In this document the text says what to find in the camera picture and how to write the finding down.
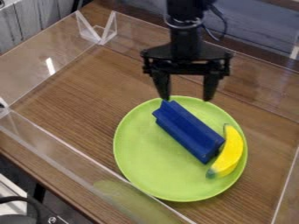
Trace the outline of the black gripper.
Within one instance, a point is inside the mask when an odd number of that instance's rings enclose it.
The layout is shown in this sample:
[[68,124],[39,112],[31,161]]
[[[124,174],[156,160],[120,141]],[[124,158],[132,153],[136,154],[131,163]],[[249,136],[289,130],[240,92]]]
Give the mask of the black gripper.
[[171,41],[140,52],[144,60],[143,72],[152,75],[159,96],[167,101],[171,96],[169,74],[205,75],[203,79],[205,102],[213,98],[220,78],[229,76],[232,52],[203,40],[203,29],[203,25],[185,30],[171,28]]

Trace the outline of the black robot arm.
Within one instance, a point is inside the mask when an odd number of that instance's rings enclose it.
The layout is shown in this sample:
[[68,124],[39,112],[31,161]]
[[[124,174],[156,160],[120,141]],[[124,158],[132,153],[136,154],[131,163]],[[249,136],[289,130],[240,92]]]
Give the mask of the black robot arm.
[[[149,74],[159,96],[169,100],[171,76],[203,76],[203,100],[208,102],[215,95],[219,81],[229,76],[232,52],[207,44],[201,40],[201,31],[220,41],[228,29],[227,19],[215,7],[217,0],[165,0],[163,20],[169,28],[171,41],[165,45],[144,49],[143,71]],[[212,11],[224,24],[221,36],[216,38],[203,23],[204,12]]]

